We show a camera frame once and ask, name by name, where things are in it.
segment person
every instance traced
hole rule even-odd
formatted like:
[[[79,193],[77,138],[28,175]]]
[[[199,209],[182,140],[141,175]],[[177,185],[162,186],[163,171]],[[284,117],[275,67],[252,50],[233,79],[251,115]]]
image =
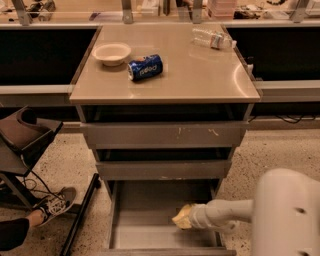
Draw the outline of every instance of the person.
[[[74,187],[63,188],[57,194],[44,197],[25,218],[0,222],[0,251],[9,251],[23,244],[28,231],[47,224],[68,211],[76,198]]]

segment clear water bottle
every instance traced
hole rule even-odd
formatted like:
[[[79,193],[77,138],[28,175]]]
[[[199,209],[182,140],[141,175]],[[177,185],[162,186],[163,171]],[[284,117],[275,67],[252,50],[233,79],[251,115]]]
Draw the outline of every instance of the clear water bottle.
[[[232,38],[223,32],[212,31],[204,28],[194,28],[193,43],[195,45],[210,47],[214,49],[233,48],[234,42]]]

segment white robotic arm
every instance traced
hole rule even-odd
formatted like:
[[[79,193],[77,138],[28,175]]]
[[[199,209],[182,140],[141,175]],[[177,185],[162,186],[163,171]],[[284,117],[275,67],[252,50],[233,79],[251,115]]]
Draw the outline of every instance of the white robotic arm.
[[[252,256],[318,256],[320,183],[292,170],[271,170],[259,180],[254,200],[187,205],[173,221],[218,232],[251,222]]]

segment blue soda can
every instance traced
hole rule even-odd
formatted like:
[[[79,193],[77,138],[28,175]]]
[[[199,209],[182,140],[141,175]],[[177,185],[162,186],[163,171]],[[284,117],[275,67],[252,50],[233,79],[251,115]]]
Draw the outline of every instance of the blue soda can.
[[[128,64],[129,78],[132,81],[156,76],[162,73],[162,70],[163,64],[158,54],[133,60]]]

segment black panel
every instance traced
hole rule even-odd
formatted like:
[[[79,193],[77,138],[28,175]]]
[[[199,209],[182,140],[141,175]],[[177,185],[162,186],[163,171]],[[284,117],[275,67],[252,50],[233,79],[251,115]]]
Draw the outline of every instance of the black panel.
[[[320,79],[320,28],[228,28],[264,81]]]
[[[96,29],[0,31],[0,85],[70,84]]]

